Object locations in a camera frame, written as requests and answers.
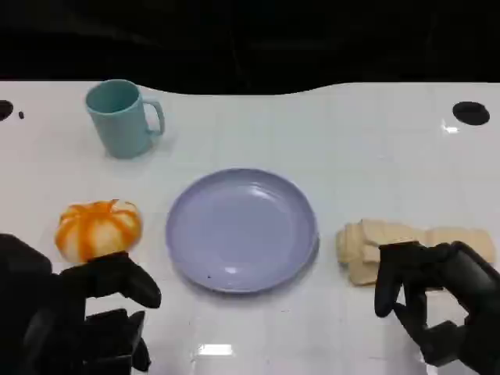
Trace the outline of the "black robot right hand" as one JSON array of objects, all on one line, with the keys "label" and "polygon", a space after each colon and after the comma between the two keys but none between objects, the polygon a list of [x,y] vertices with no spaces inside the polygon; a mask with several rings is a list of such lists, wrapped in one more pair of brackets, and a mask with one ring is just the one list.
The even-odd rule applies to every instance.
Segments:
[{"label": "black robot right hand", "polygon": [[[499,273],[461,241],[426,247],[418,241],[381,245],[374,311],[395,313],[425,362],[459,360],[479,374],[499,372]],[[466,310],[463,325],[427,324],[429,290],[446,290]]]}]

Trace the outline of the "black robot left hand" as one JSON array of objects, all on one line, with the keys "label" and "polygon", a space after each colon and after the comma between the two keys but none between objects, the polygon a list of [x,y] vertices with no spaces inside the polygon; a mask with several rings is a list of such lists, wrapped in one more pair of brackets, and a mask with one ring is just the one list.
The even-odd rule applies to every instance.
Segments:
[{"label": "black robot left hand", "polygon": [[1,372],[129,374],[152,363],[145,312],[86,315],[89,298],[115,293],[157,309],[162,295],[126,252],[54,273],[51,261],[12,234],[1,236]]}]

